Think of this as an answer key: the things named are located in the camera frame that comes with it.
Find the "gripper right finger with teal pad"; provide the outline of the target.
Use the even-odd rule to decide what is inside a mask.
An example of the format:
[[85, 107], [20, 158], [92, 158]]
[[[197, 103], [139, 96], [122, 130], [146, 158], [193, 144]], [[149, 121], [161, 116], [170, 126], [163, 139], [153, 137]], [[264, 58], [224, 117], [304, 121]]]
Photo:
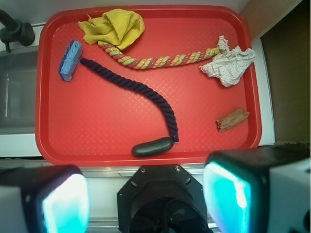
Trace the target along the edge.
[[222, 233], [308, 233], [311, 152], [298, 146], [211, 153], [203, 171], [207, 210]]

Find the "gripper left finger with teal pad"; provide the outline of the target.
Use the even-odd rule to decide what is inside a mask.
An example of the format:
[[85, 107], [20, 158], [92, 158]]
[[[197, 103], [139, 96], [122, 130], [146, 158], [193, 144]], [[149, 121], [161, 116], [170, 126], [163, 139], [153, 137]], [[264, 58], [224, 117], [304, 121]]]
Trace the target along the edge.
[[0, 169], [2, 233], [84, 233], [90, 190], [74, 165]]

